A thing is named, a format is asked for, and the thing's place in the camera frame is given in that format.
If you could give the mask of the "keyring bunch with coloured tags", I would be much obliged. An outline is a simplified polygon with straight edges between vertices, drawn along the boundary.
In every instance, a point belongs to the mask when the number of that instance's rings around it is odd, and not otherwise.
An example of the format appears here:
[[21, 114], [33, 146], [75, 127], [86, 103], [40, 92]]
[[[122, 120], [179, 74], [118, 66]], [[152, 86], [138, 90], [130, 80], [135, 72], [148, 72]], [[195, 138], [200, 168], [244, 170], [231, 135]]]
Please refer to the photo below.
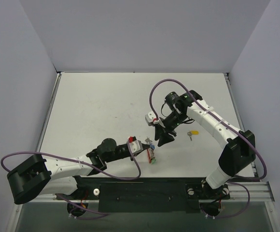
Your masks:
[[149, 145], [149, 148], [147, 149], [148, 161], [150, 164], [154, 164], [156, 162], [156, 158], [154, 154], [155, 146], [149, 137], [145, 139], [145, 142], [147, 145]]

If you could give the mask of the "key with yellow tag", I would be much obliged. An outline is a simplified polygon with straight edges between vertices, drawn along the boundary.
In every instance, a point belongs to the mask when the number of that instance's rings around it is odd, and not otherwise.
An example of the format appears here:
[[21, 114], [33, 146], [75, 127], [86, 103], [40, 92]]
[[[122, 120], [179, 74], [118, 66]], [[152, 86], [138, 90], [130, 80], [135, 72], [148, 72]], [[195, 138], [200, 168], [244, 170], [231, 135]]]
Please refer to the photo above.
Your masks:
[[196, 131], [196, 130], [190, 130], [190, 131], [188, 131], [187, 135], [189, 136], [190, 141], [192, 141], [193, 136], [194, 136], [194, 135], [199, 135], [199, 132]]

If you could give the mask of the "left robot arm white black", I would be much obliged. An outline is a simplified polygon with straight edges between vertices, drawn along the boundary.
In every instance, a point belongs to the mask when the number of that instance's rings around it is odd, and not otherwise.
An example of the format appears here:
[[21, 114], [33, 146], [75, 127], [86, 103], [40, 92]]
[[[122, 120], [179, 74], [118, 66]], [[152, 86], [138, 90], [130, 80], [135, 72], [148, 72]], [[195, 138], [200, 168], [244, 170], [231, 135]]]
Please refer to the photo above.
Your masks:
[[122, 145], [106, 138], [91, 152], [75, 158], [30, 152], [29, 158], [7, 174], [14, 203], [20, 205], [39, 195], [56, 193], [79, 199], [83, 197], [85, 187], [76, 181], [76, 177], [104, 174], [109, 162], [125, 158], [134, 161], [138, 154], [150, 148], [136, 137], [129, 137]]

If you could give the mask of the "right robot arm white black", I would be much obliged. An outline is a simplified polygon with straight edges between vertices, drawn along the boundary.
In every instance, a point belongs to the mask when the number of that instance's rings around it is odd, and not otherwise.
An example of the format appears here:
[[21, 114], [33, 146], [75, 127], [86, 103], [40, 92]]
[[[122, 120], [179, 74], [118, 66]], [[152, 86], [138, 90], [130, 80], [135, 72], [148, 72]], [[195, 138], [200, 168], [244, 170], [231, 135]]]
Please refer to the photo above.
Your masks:
[[175, 129], [187, 118], [202, 126], [220, 145], [222, 153], [217, 168], [201, 181], [202, 194], [207, 198], [217, 197], [229, 179], [254, 162], [254, 134], [232, 127], [193, 90], [180, 96], [171, 92], [165, 97], [165, 103], [171, 110], [167, 117], [156, 116], [153, 111], [145, 116], [147, 124], [155, 129], [158, 147], [174, 141]]

